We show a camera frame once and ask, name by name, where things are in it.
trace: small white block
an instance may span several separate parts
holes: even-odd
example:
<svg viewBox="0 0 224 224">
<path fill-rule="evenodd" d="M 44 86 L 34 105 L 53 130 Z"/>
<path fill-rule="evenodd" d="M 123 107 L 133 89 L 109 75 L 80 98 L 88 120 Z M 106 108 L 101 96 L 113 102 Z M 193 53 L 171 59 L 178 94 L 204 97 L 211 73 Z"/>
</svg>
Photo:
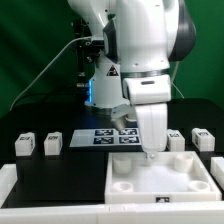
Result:
<svg viewBox="0 0 224 224">
<path fill-rule="evenodd" d="M 215 149 L 215 137 L 206 129 L 194 128 L 192 130 L 192 142 L 201 152 L 210 152 Z"/>
<path fill-rule="evenodd" d="M 167 130 L 167 148 L 173 152 L 181 152 L 185 150 L 185 139 L 177 130 Z"/>
<path fill-rule="evenodd" d="M 212 157 L 210 172 L 224 190 L 224 158 Z"/>
<path fill-rule="evenodd" d="M 59 155 L 62 148 L 62 133 L 49 133 L 44 141 L 45 155 Z"/>
<path fill-rule="evenodd" d="M 214 177 L 224 176 L 224 158 L 212 157 L 210 172 Z"/>
<path fill-rule="evenodd" d="M 21 134 L 15 142 L 16 156 L 30 156 L 35 147 L 34 133 Z"/>
</svg>

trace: white cable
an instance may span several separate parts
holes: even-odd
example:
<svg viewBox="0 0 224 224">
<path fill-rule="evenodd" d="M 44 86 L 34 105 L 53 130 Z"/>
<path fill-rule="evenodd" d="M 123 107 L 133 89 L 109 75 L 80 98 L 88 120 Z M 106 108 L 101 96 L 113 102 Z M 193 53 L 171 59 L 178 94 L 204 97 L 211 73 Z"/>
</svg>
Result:
<svg viewBox="0 0 224 224">
<path fill-rule="evenodd" d="M 179 64 L 180 64 L 179 61 L 177 61 L 176 64 L 175 64 L 175 67 L 174 67 L 174 70 L 173 70 L 173 74 L 172 74 L 172 76 L 171 76 L 171 83 L 173 83 L 174 80 L 175 80 L 175 78 L 176 78 L 177 71 L 178 71 L 178 69 L 179 69 Z"/>
<path fill-rule="evenodd" d="M 177 88 L 177 86 L 172 83 L 172 85 L 174 86 L 174 88 L 177 90 L 177 92 L 181 95 L 181 97 L 184 99 L 184 95 L 182 94 L 182 92 Z"/>
<path fill-rule="evenodd" d="M 52 64 L 64 53 L 64 51 L 73 43 L 75 43 L 76 41 L 79 40 L 86 40 L 89 39 L 91 37 L 81 37 L 81 38 L 77 38 L 75 40 L 72 40 L 71 42 L 69 42 L 54 58 L 53 60 L 45 67 L 45 69 L 31 82 L 31 84 L 24 89 L 17 97 L 16 99 L 13 101 L 11 107 L 10 107 L 10 111 L 13 109 L 15 103 L 17 102 L 17 100 L 23 96 L 35 83 L 36 81 L 52 66 Z"/>
<path fill-rule="evenodd" d="M 174 86 L 174 88 L 177 90 L 177 92 L 181 95 L 181 97 L 184 99 L 184 95 L 183 95 L 182 92 L 177 88 L 177 86 L 174 84 L 174 80 L 175 80 L 175 78 L 176 78 L 176 75 L 177 75 L 177 72 L 178 72 L 178 69 L 179 69 L 179 65 L 180 65 L 180 62 L 177 61 L 176 64 L 175 64 L 174 70 L 173 70 L 173 74 L 171 75 L 171 83 L 172 83 L 172 85 Z"/>
</svg>

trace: green wall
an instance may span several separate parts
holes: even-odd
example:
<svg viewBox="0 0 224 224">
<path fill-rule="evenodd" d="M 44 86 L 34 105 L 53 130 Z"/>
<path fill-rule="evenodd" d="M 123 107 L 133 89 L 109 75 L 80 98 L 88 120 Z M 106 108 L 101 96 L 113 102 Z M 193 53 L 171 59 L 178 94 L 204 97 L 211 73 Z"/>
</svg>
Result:
<svg viewBox="0 0 224 224">
<path fill-rule="evenodd" d="M 185 97 L 208 98 L 224 109 L 224 1 L 186 0 L 197 29 L 197 44 L 180 63 L 176 85 Z M 74 38 L 77 15 L 67 0 L 0 1 L 0 117 L 14 98 Z M 76 58 L 61 58 L 29 93 L 75 83 Z"/>
</svg>

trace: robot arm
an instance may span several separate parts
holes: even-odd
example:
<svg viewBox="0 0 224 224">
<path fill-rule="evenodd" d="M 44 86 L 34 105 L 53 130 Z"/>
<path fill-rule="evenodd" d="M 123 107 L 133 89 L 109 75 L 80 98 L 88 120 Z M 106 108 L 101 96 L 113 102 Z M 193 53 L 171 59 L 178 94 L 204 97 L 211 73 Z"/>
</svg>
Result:
<svg viewBox="0 0 224 224">
<path fill-rule="evenodd" d="M 136 113 L 143 150 L 164 150 L 166 102 L 171 99 L 169 60 L 182 60 L 195 43 L 184 0 L 68 2 L 92 35 L 104 39 L 105 55 L 120 64 L 123 96 Z M 108 21 L 108 13 L 116 14 L 115 19 Z"/>
</svg>

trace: white tray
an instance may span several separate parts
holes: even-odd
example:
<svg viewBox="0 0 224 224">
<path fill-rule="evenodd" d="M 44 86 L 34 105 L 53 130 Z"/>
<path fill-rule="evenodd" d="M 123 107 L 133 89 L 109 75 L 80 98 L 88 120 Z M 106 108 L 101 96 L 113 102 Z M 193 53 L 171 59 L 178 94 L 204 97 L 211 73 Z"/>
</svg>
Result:
<svg viewBox="0 0 224 224">
<path fill-rule="evenodd" d="M 111 153 L 106 204 L 220 201 L 221 192 L 195 152 Z"/>
</svg>

